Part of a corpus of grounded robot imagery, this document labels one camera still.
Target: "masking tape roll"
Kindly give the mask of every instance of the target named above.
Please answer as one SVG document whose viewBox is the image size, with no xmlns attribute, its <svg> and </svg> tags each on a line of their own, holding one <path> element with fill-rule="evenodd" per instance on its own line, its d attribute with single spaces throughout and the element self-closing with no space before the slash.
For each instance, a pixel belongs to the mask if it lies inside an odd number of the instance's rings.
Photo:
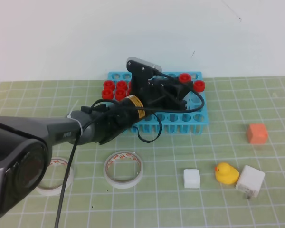
<svg viewBox="0 0 285 228">
<path fill-rule="evenodd" d="M 52 165 L 65 165 L 65 166 L 67 166 L 67 164 L 68 164 L 67 159 L 61 158 L 61 157 L 53 157 L 49 166 L 52 166 Z M 66 182 L 66 189 L 68 187 L 70 187 L 70 185 L 73 182 L 74 182 L 74 172 L 73 172 L 73 169 L 71 167 L 68 178 L 67 178 L 67 182 Z M 62 189 L 62 184 L 60 186 L 54 187 L 54 188 L 44 188 L 44 187 L 41 187 L 39 185 L 36 187 L 36 191 L 43 196 L 59 195 L 61 193 L 61 189 Z"/>
<path fill-rule="evenodd" d="M 132 180 L 129 180 L 129 181 L 113 180 L 108 175 L 109 168 L 117 159 L 124 159 L 124 158 L 129 158 L 129 159 L 136 161 L 138 163 L 138 166 L 140 167 L 140 171 L 138 175 Z M 140 180 L 143 177 L 142 160 L 136 153 L 130 152 L 130 151 L 119 151 L 119 152 L 113 153 L 110 157 L 107 158 L 107 160 L 104 163 L 104 177 L 107 180 L 107 182 L 114 188 L 128 189 L 128 188 L 134 187 L 136 184 L 140 182 Z"/>
</svg>

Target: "rubber duck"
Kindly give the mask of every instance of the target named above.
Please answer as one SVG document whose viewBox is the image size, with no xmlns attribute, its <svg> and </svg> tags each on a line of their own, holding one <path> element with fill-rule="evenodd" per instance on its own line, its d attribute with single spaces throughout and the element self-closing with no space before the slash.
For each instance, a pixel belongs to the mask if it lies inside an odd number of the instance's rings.
<svg viewBox="0 0 285 228">
<path fill-rule="evenodd" d="M 228 163 L 220 163 L 215 167 L 215 177 L 222 184 L 234 184 L 238 181 L 239 172 Z"/>
</svg>

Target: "table surface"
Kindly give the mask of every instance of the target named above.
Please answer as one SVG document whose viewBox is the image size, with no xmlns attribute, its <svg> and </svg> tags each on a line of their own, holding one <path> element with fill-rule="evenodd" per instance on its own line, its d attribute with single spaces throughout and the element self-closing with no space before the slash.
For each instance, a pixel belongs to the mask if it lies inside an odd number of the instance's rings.
<svg viewBox="0 0 285 228">
<path fill-rule="evenodd" d="M 205 81 L 210 124 L 202 135 L 164 133 L 148 144 L 124 133 L 105 145 L 79 146 L 59 227 L 285 228 L 285 77 Z M 76 109 L 91 105 L 101 90 L 102 81 L 6 82 L 0 86 L 0 115 L 65 116 L 76 100 Z M 266 125 L 265 145 L 247 142 L 250 123 Z M 71 145 L 53 149 L 54 156 L 68 158 Z M 104 161 L 118 150 L 143 159 L 144 176 L 134 188 L 114 189 L 103 177 Z M 247 200 L 234 186 L 219 184 L 214 167 L 220 162 L 264 171 L 259 196 Z M 199 169 L 200 189 L 184 188 L 184 169 Z M 45 182 L 58 181 L 57 170 L 47 172 Z M 119 169 L 118 175 L 126 174 Z M 34 190 L 0 219 L 0 228 L 53 227 L 58 198 Z"/>
</svg>

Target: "red bottle cap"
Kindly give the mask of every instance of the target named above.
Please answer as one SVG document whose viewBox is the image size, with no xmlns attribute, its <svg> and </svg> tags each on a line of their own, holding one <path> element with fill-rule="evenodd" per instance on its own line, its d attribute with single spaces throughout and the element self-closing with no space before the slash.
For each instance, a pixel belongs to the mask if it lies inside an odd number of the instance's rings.
<svg viewBox="0 0 285 228">
<path fill-rule="evenodd" d="M 131 93 L 131 88 L 129 88 L 129 89 L 127 90 L 127 96 L 130 95 L 130 93 Z"/>
<path fill-rule="evenodd" d="M 114 98 L 113 91 L 109 88 L 106 88 L 103 91 L 101 91 L 101 97 L 103 99 L 113 99 Z"/>
<path fill-rule="evenodd" d="M 126 91 L 124 89 L 116 89 L 115 91 L 115 99 L 120 101 L 126 97 Z"/>
<path fill-rule="evenodd" d="M 116 83 L 116 89 L 124 89 L 125 91 L 128 89 L 128 84 L 126 81 L 118 81 Z"/>
<path fill-rule="evenodd" d="M 181 74 L 179 76 L 179 81 L 183 82 L 183 83 L 189 82 L 189 81 L 191 81 L 191 75 L 190 74 Z"/>
<path fill-rule="evenodd" d="M 112 91 L 115 90 L 115 84 L 114 81 L 112 80 L 106 80 L 104 82 L 104 89 L 111 89 Z"/>
<path fill-rule="evenodd" d="M 202 80 L 197 80 L 193 83 L 193 89 L 198 93 L 203 92 L 205 90 L 205 87 L 206 87 L 206 84 Z"/>
</svg>

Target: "white block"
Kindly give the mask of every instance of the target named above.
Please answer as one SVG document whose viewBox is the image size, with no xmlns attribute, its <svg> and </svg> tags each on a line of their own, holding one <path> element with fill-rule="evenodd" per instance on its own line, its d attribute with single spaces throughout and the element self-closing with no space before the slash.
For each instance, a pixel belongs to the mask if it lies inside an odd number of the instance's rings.
<svg viewBox="0 0 285 228">
<path fill-rule="evenodd" d="M 260 192 L 265 173 L 245 165 L 236 185 L 236 189 L 249 196 L 257 197 Z"/>
<path fill-rule="evenodd" d="M 184 185 L 187 189 L 198 189 L 200 187 L 200 171 L 184 170 Z"/>
</svg>

